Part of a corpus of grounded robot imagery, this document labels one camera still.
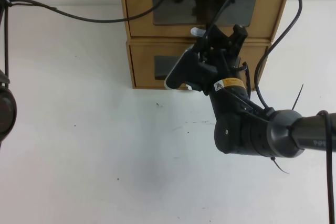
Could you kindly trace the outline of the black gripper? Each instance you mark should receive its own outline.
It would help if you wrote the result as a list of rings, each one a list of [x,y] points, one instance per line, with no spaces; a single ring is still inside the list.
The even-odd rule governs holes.
[[[235,25],[230,37],[226,36],[217,25],[211,29],[207,25],[206,31],[209,32],[203,44],[206,49],[198,53],[197,90],[200,92],[243,91],[240,57],[237,52],[240,52],[248,37],[246,28]]]

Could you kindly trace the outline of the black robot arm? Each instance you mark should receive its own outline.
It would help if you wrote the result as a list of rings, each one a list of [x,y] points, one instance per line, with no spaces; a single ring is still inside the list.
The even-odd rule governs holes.
[[[214,26],[201,51],[201,58],[214,67],[205,74],[216,124],[214,140],[225,154],[293,158],[304,150],[335,152],[335,114],[331,113],[331,140],[327,141],[325,116],[303,117],[294,110],[263,109],[250,100],[240,77],[239,53],[247,37],[244,27],[235,25],[231,36]]]

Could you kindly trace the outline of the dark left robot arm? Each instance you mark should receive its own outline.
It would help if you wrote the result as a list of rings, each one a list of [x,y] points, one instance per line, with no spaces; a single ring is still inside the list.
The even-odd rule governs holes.
[[[4,21],[4,59],[5,59],[5,71],[1,72],[1,141],[3,141],[8,134],[13,129],[16,117],[17,117],[17,104],[16,100],[9,90],[8,86],[10,84],[9,80],[9,66],[8,66],[8,8],[13,5],[13,2],[17,2],[18,4],[26,3],[29,6],[39,6],[51,10],[53,12],[59,13],[66,17],[70,17],[73,19],[90,22],[90,23],[102,23],[102,24],[112,24],[112,23],[120,23],[135,20],[141,18],[154,10],[156,10],[164,0],[158,1],[152,8],[149,10],[140,13],[135,16],[122,18],[122,19],[112,19],[112,20],[97,20],[97,19],[86,19],[79,16],[70,15],[68,13],[62,12],[54,7],[50,7],[48,5],[42,4],[40,2],[32,1],[32,0],[1,0],[1,20]],[[191,73],[189,70],[185,76],[182,75],[182,70],[185,63],[182,60],[186,59],[187,56],[191,55],[191,52],[198,53],[204,46],[205,41],[209,39],[210,33],[215,26],[216,21],[219,19],[222,12],[229,6],[231,0],[225,0],[220,9],[217,11],[216,15],[212,18],[205,32],[202,34],[202,40],[197,42],[192,49],[187,50],[180,60],[176,63],[176,66],[172,69],[172,71],[167,75],[165,80],[165,86],[169,89],[178,88],[183,82],[188,84],[194,90],[199,91],[201,88],[196,85],[195,81],[188,82],[187,76]]]

